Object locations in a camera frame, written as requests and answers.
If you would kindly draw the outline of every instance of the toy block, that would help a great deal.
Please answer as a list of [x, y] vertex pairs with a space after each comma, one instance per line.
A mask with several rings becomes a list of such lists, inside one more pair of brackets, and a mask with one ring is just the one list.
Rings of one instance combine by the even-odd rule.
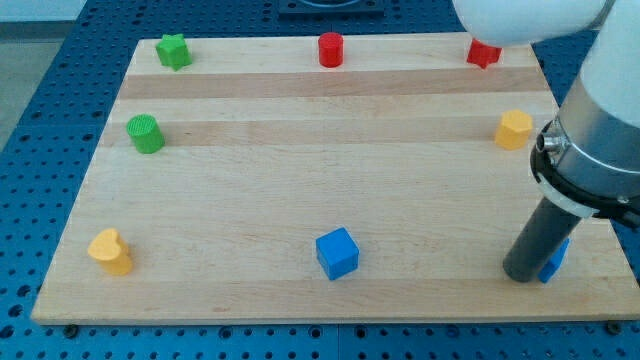
[[156, 52], [160, 63], [171, 66], [173, 71], [191, 64], [191, 56], [183, 34], [162, 35], [162, 40], [156, 45]]
[[531, 115], [517, 109], [510, 110], [502, 114], [494, 141], [506, 150], [516, 150], [527, 144], [531, 130]]
[[332, 68], [342, 65], [344, 59], [344, 40], [342, 35], [328, 32], [318, 39], [319, 60], [324, 67]]
[[333, 281], [358, 268], [360, 250], [345, 228], [316, 239], [318, 261]]
[[498, 60], [500, 60], [501, 53], [502, 48], [485, 45], [480, 41], [473, 39], [471, 41], [471, 47], [469, 48], [467, 62], [486, 69], [490, 64], [497, 63]]
[[164, 146], [164, 136], [156, 119], [148, 114], [136, 115], [127, 122], [127, 134], [136, 150], [142, 154], [152, 154]]
[[129, 246], [116, 229], [103, 230], [93, 239], [87, 252], [108, 274], [121, 276], [133, 269]]
[[551, 259], [549, 259], [547, 264], [544, 267], [542, 267], [542, 270], [540, 270], [540, 272], [538, 273], [538, 279], [543, 284], [546, 284], [553, 277], [556, 271], [560, 269], [560, 266], [562, 265], [562, 260], [564, 260], [564, 254], [567, 253], [567, 248], [569, 247], [570, 242], [571, 242], [571, 239], [567, 238], [562, 243], [562, 245], [560, 245], [558, 250], [556, 250], [556, 252], [553, 254]]

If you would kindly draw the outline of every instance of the blue pegboard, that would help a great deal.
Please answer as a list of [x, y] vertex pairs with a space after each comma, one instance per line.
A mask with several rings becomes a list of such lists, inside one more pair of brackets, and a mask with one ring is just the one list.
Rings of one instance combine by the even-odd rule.
[[[640, 323], [40, 327], [29, 313], [141, 38], [461, 31], [445, 0], [280, 19], [276, 1], [89, 0], [0, 156], [0, 359], [640, 359]], [[534, 46], [559, 102], [595, 34]], [[614, 224], [636, 277], [639, 236]]]

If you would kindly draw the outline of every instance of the green star block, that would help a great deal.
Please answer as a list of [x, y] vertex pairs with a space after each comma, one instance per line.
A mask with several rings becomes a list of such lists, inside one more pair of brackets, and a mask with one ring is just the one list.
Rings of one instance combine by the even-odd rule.
[[191, 64], [189, 49], [183, 34], [162, 35], [162, 41], [156, 45], [156, 51], [162, 65], [171, 66], [173, 71]]

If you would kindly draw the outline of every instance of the wooden board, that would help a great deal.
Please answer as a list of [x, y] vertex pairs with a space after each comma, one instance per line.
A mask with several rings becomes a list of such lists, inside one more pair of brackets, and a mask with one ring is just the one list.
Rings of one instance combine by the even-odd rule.
[[[43, 324], [485, 322], [637, 317], [608, 222], [585, 221], [557, 277], [501, 268], [540, 194], [530, 146], [492, 143], [503, 111], [557, 111], [530, 47], [483, 71], [467, 34], [189, 40], [193, 65], [138, 44], [32, 314]], [[125, 123], [159, 121], [141, 155]], [[315, 239], [346, 226], [360, 268], [329, 282]], [[87, 256], [118, 228], [135, 268]]]

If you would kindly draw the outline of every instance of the green block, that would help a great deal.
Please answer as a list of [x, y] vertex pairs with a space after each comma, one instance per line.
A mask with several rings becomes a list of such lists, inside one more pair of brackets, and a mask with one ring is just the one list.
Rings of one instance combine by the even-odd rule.
[[136, 115], [127, 123], [127, 133], [138, 152], [152, 154], [164, 146], [164, 136], [156, 119], [147, 114]]
[[174, 71], [191, 64], [191, 56], [183, 34], [162, 35], [162, 40], [156, 45], [156, 52], [160, 63], [171, 66]]

